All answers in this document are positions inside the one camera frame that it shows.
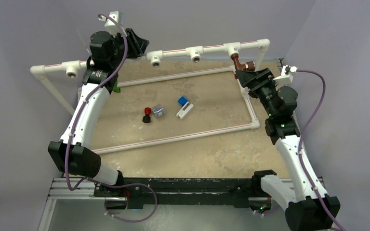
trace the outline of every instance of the cable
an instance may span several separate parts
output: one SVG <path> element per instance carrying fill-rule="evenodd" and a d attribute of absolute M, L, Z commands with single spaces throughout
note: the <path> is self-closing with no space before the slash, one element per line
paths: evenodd
<path fill-rule="evenodd" d="M 104 202 L 104 209 L 106 211 L 105 215 L 109 215 L 110 217 L 112 218 L 115 218 L 115 219 L 118 219 L 118 220 L 122 220 L 122 221 L 125 221 L 125 222 L 129 222 L 129 223 L 138 223 L 138 222 L 142 222 L 142 221 L 145 221 L 147 220 L 148 218 L 152 217 L 152 215 L 154 215 L 155 211 L 157 210 L 157 207 L 158 207 L 158 204 L 157 204 L 157 194 L 155 193 L 154 190 L 151 189 L 151 187 L 149 187 L 148 185 L 146 184 L 141 184 L 141 183 L 132 183 L 132 184 L 125 184 L 125 185 L 120 185 L 120 186 L 116 186 L 116 185 L 109 185 L 109 184 L 104 184 L 104 183 L 101 183 L 99 181 L 96 181 L 96 180 L 93 180 L 93 179 L 88 179 L 88 181 L 91 181 L 93 183 L 96 183 L 96 184 L 101 184 L 101 185 L 104 185 L 104 186 L 107 186 L 109 188 L 112 188 L 112 189 L 121 189 L 121 188 L 126 188 L 126 187 L 130 187 L 130 186 L 143 186 L 143 187 L 146 187 L 147 189 L 149 189 L 153 196 L 154 196 L 154 200 L 155 200 L 155 204 L 154 204 L 154 209 L 152 210 L 152 212 L 146 216 L 145 218 L 143 219 L 139 219 L 139 220 L 128 220 L 128 219 L 124 219 L 124 218 L 120 218 L 120 217 L 117 217 L 115 216 L 114 214 L 111 214 L 108 210 L 107 210 L 107 201 Z"/>
<path fill-rule="evenodd" d="M 71 186 L 71 183 L 70 183 L 70 177 L 69 177 L 69 155 L 70 155 L 70 146 L 71 146 L 71 142 L 73 141 L 73 135 L 74 135 L 74 132 L 76 131 L 76 126 L 77 126 L 77 122 L 79 121 L 80 119 L 80 116 L 81 116 L 81 113 L 83 112 L 83 109 L 84 107 L 86 106 L 86 104 L 88 103 L 90 97 L 98 90 L 100 89 L 102 86 L 104 86 L 108 81 L 110 81 L 117 73 L 118 71 L 121 69 L 122 65 L 124 64 L 125 60 L 127 59 L 127 53 L 128 53 L 128 41 L 127 41 L 127 38 L 125 36 L 125 33 L 123 33 L 124 29 L 122 28 L 122 26 L 120 24 L 118 24 L 113 18 L 111 18 L 110 16 L 108 15 L 104 15 L 104 14 L 99 14 L 98 17 L 106 17 L 108 20 L 110 20 L 111 22 L 113 22 L 121 31 L 121 36 L 124 40 L 124 54 L 123 54 L 123 58 L 120 62 L 120 64 L 118 65 L 118 67 L 114 70 L 113 73 L 111 73 L 111 75 L 106 78 L 103 82 L 101 82 L 97 87 L 95 87 L 92 91 L 90 91 L 89 94 L 87 94 L 87 97 L 84 99 L 83 101 L 83 104 L 81 105 L 81 107 L 79 108 L 79 110 L 77 111 L 77 114 L 76 114 L 76 118 L 74 119 L 73 121 L 73 124 L 71 126 L 71 130 L 70 130 L 70 136 L 69 136 L 69 139 L 67 141 L 67 146 L 66 146 L 66 156 L 65 156 L 65 175 L 66 175 L 66 183 L 67 183 L 67 187 L 69 188 L 70 191 L 74 191 L 75 189 L 77 189 L 77 187 L 79 186 L 79 184 L 83 181 L 83 180 L 80 180 L 74 187 Z"/>
<path fill-rule="evenodd" d="M 336 219 L 335 217 L 331 214 L 331 212 L 328 210 L 326 204 L 324 203 L 323 201 L 323 198 L 321 197 L 320 195 L 320 192 L 317 190 L 316 188 L 316 184 L 314 183 L 313 179 L 311 178 L 310 176 L 310 173 L 308 172 L 308 170 L 306 169 L 305 165 L 304 165 L 304 161 L 303 161 L 303 153 L 301 151 L 302 149 L 302 145 L 303 145 L 303 141 L 304 141 L 304 133 L 308 127 L 308 124 L 310 124 L 311 120 L 313 120 L 314 116 L 316 115 L 316 113 L 318 112 L 320 106 L 321 106 L 321 103 L 323 102 L 324 100 L 324 96 L 325 96 L 325 89 L 326 89 L 326 84 L 325 84 L 325 79 L 322 75 L 320 75 L 319 73 L 317 72 L 314 72 L 314 71 L 310 71 L 310 70 L 301 70 L 301 69 L 298 69 L 297 72 L 305 72 L 305 73 L 310 73 L 310 74 L 313 74 L 313 75 L 316 75 L 318 76 L 320 79 L 321 79 L 321 82 L 323 83 L 323 92 L 321 94 L 321 98 L 320 98 L 320 101 L 318 102 L 317 104 L 317 107 L 316 109 L 314 110 L 313 114 L 310 116 L 310 118 L 307 120 L 307 122 L 305 123 L 304 127 L 303 127 L 303 130 L 301 132 L 301 136 L 300 136 L 300 141 L 299 141 L 299 145 L 298 145 L 298 153 L 299 153 L 299 160 L 300 160 L 300 165 L 301 167 L 303 168 L 303 171 L 305 173 L 305 175 L 307 176 L 308 180 L 310 181 L 310 184 L 311 184 L 311 187 L 313 187 L 314 189 L 314 192 L 316 193 L 320 203 L 321 203 L 321 206 L 323 207 L 323 209 L 325 210 L 325 212 L 327 213 L 327 215 L 330 217 L 330 219 L 339 227 L 339 229 L 337 228 L 331 228 L 332 230 L 335 230 L 335 231 L 347 231 Z"/>
<path fill-rule="evenodd" d="M 99 89 L 101 88 L 102 86 L 104 86 L 108 81 L 110 81 L 117 73 L 118 71 L 121 69 L 122 65 L 124 64 L 125 60 L 127 59 L 127 53 L 128 53 L 128 42 L 127 42 L 127 38 L 126 38 L 126 35 L 124 33 L 124 29 L 122 28 L 122 26 L 120 24 L 118 24 L 113 18 L 111 18 L 110 16 L 108 15 L 105 15 L 105 14 L 98 14 L 98 17 L 105 17 L 107 18 L 108 20 L 110 20 L 111 22 L 113 22 L 118 28 L 119 30 L 121 31 L 121 36 L 124 40 L 124 54 L 123 54 L 123 58 L 120 62 L 120 64 L 118 65 L 118 67 L 114 70 L 114 72 L 108 77 L 106 78 L 103 82 L 101 82 L 97 87 L 95 87 L 92 91 L 90 91 L 89 94 L 87 94 L 87 97 L 85 98 L 85 100 L 83 101 L 83 104 L 81 105 L 81 107 L 79 108 L 79 110 L 77 111 L 76 113 L 76 117 L 73 121 L 73 124 L 71 126 L 71 131 L 70 131 L 70 136 L 69 136 L 69 139 L 67 141 L 67 146 L 66 146 L 66 156 L 65 156 L 65 175 L 66 175 L 66 183 L 67 183 L 67 187 L 69 188 L 70 191 L 74 191 L 75 189 L 78 188 L 79 184 L 82 183 L 85 179 L 91 181 L 91 182 L 95 182 L 95 183 L 100 183 L 96 180 L 93 180 L 93 179 L 90 179 L 90 178 L 82 178 L 80 179 L 77 184 L 72 187 L 71 186 L 71 183 L 70 183 L 70 176 L 69 176 L 69 167 L 68 167 L 68 164 L 69 164 L 69 155 L 70 155 L 70 146 L 71 146 L 71 143 L 73 141 L 73 135 L 74 135 L 74 132 L 76 131 L 76 126 L 77 126 L 77 122 L 81 116 L 81 113 L 83 112 L 83 109 L 84 107 L 86 106 L 86 104 L 88 103 L 90 97 Z M 133 183 L 133 184 L 126 184 L 126 185 L 121 185 L 121 186 L 115 186 L 115 185 L 109 185 L 109 184 L 103 184 L 103 183 L 100 183 L 104 186 L 107 186 L 109 188 L 114 188 L 114 189 L 120 189 L 120 188 L 126 188 L 126 187 L 130 187 L 130 186 L 135 186 L 135 185 L 138 185 L 138 186 L 144 186 L 146 188 L 148 188 L 152 194 L 154 195 L 154 199 L 155 199 L 155 206 L 154 206 L 154 210 L 145 218 L 143 219 L 140 219 L 140 220 L 128 220 L 128 219 L 124 219 L 124 218 L 119 218 L 117 216 L 114 216 L 113 214 L 109 213 L 107 211 L 107 207 L 106 207 L 106 204 L 105 204 L 105 208 L 106 208 L 106 214 L 108 214 L 109 216 L 113 217 L 113 218 L 116 218 L 116 219 L 119 219 L 119 220 L 122 220 L 122 221 L 125 221 L 125 222 L 131 222 L 131 223 L 136 223 L 136 222 L 141 222 L 141 221 L 144 221 L 148 218 L 150 218 L 156 211 L 157 209 L 157 195 L 155 194 L 154 190 L 152 190 L 149 186 L 145 185 L 145 184 L 141 184 L 141 183 Z"/>

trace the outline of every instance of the green object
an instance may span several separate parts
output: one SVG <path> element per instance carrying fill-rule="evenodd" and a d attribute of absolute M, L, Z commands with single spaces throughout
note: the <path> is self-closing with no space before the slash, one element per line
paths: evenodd
<path fill-rule="evenodd" d="M 116 81 L 116 84 L 113 86 L 113 92 L 121 93 L 121 88 L 117 87 L 118 81 Z"/>

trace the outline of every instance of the small bottle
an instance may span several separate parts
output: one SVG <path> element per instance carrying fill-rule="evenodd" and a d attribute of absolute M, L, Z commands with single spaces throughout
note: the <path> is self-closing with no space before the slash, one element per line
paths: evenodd
<path fill-rule="evenodd" d="M 161 104 L 156 105 L 151 110 L 155 118 L 165 115 L 165 108 Z"/>
<path fill-rule="evenodd" d="M 146 107 L 144 110 L 145 116 L 143 117 L 143 122 L 146 124 L 151 123 L 151 117 L 149 116 L 151 114 L 151 108 Z"/>

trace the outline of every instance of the tan table surface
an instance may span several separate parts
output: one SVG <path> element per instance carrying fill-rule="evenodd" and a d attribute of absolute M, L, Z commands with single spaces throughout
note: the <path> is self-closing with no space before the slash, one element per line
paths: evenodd
<path fill-rule="evenodd" d="M 230 62 L 127 62 L 119 82 L 229 66 Z M 275 76 L 276 63 L 263 63 Z M 195 108 L 184 120 L 176 117 L 177 100 L 186 96 Z M 204 138 L 160 144 L 101 155 L 103 163 L 126 177 L 249 178 L 254 171 L 273 169 L 289 178 L 286 166 L 264 130 L 266 112 L 251 99 L 261 126 Z M 142 122 L 144 108 L 162 104 L 166 115 Z M 91 149 L 248 124 L 250 116 L 231 72 L 123 87 L 105 103 Z"/>

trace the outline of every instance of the pvc pipe frame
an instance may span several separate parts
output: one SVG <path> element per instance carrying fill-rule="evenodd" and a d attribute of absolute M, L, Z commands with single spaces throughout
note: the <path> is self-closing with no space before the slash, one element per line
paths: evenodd
<path fill-rule="evenodd" d="M 270 42 L 268 39 L 261 39 L 253 42 L 244 42 L 244 43 L 225 43 L 224 45 L 217 45 L 217 46 L 208 46 L 208 47 L 192 47 L 192 48 L 186 48 L 183 50 L 174 50 L 174 51 L 152 51 L 147 53 L 146 57 L 153 57 L 149 54 L 156 54 L 156 53 L 169 53 L 169 55 L 159 57 L 159 59 L 164 57 L 178 57 L 178 56 L 186 56 L 187 51 L 195 51 L 197 48 L 197 51 L 200 53 L 208 53 L 208 52 L 217 52 L 217 51 L 226 51 L 229 53 L 229 55 L 232 55 L 234 53 L 232 52 L 238 52 L 238 49 L 251 49 L 251 48 L 258 48 L 260 53 L 259 57 L 256 60 L 256 69 L 260 67 L 260 64 L 263 60 L 264 54 L 268 50 Z M 53 96 L 66 108 L 66 110 L 74 114 L 73 107 L 64 99 L 64 97 L 61 95 L 61 93 L 53 86 L 53 84 L 48 80 L 46 77 L 47 73 L 52 72 L 59 72 L 59 71 L 65 71 L 67 75 L 69 76 L 70 73 L 77 72 L 80 69 L 84 69 L 86 66 L 86 61 L 70 61 L 70 62 L 63 62 L 61 64 L 54 64 L 54 65 L 40 65 L 40 66 L 33 66 L 30 68 L 30 72 L 35 76 L 36 79 L 40 80 L 40 82 L 50 91 L 50 93 L 53 94 Z M 145 78 L 140 80 L 133 80 L 133 81 L 126 81 L 119 83 L 119 87 L 127 87 L 127 86 L 133 86 L 133 85 L 140 85 L 140 84 L 146 84 L 146 83 L 153 83 L 153 82 L 160 82 L 160 81 L 166 81 L 171 79 L 179 79 L 179 78 L 186 78 L 186 77 L 195 77 L 195 76 L 201 76 L 201 75 L 208 75 L 208 74 L 215 74 L 215 73 L 222 73 L 222 72 L 235 72 L 235 67 L 233 65 L 228 67 L 222 67 L 222 68 L 215 68 L 215 69 L 209 69 L 209 70 L 203 70 L 203 71 L 194 71 L 194 72 L 188 72 L 188 73 L 182 73 L 182 74 L 175 74 L 175 75 L 168 75 L 168 76 L 161 76 L 161 77 L 152 77 L 152 78 Z M 175 141 L 184 141 L 194 138 L 200 138 L 200 137 L 206 137 L 206 136 L 212 136 L 217 134 L 224 134 L 228 132 L 234 132 L 234 131 L 241 131 L 241 130 L 247 130 L 247 129 L 255 129 L 260 126 L 259 119 L 256 117 L 256 114 L 254 113 L 253 106 L 250 102 L 250 97 L 248 95 L 247 89 L 243 88 L 240 85 L 239 80 L 237 80 L 240 92 L 243 97 L 243 101 L 246 104 L 246 107 L 248 109 L 249 115 L 251 117 L 251 122 L 249 124 L 240 125 L 240 126 L 234 126 L 229 128 L 220 128 L 210 131 L 204 131 L 204 132 L 197 132 L 187 135 L 181 135 L 181 136 L 175 136 L 175 137 L 169 137 L 164 139 L 157 139 L 152 141 L 145 141 L 145 142 L 138 142 L 138 143 L 132 143 L 132 144 L 125 144 L 120 146 L 114 146 L 114 147 L 108 147 L 108 148 L 102 148 L 94 150 L 97 154 L 106 154 L 106 153 L 112 153 L 117 151 L 123 151 L 123 150 L 129 150 L 134 148 L 140 148 L 140 147 L 148 147 L 153 146 L 157 144 L 163 144 L 163 143 L 170 143 Z"/>

